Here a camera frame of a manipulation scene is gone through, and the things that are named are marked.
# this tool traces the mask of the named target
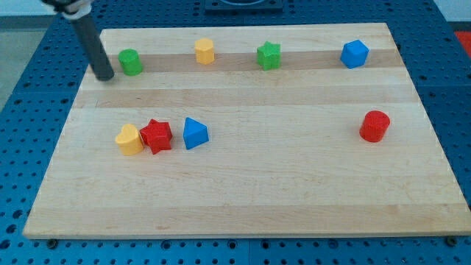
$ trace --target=yellow heart-shaped block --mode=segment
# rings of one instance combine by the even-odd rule
[[[115,142],[123,155],[135,155],[144,149],[139,131],[133,124],[125,124]]]

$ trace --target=red cylinder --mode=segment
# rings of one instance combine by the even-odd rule
[[[365,115],[360,128],[360,135],[368,142],[379,142],[383,139],[390,123],[391,121],[385,113],[379,110],[370,111]]]

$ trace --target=wooden board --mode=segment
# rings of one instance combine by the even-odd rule
[[[194,59],[212,38],[216,61]],[[364,67],[344,43],[371,49]],[[164,239],[460,235],[471,213],[385,24],[107,29],[116,70],[85,74],[29,215],[31,239]],[[281,43],[262,71],[256,47]],[[139,51],[124,76],[117,54]],[[380,143],[365,113],[392,124]],[[185,150],[185,117],[210,142]],[[171,151],[124,157],[121,126],[169,121]]]

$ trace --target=green block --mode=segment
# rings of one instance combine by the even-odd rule
[[[265,71],[280,67],[280,47],[280,44],[273,44],[267,41],[263,46],[257,48],[257,63],[261,65]]]
[[[134,49],[125,49],[118,55],[119,63],[123,68],[124,74],[135,76],[142,72],[142,63],[139,60],[139,54]]]

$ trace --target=yellow block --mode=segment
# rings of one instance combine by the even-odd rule
[[[194,43],[196,61],[202,64],[210,64],[214,61],[214,44],[208,38],[202,38]]]
[[[123,155],[135,155],[144,149],[139,131],[133,124],[125,124],[115,142]]]

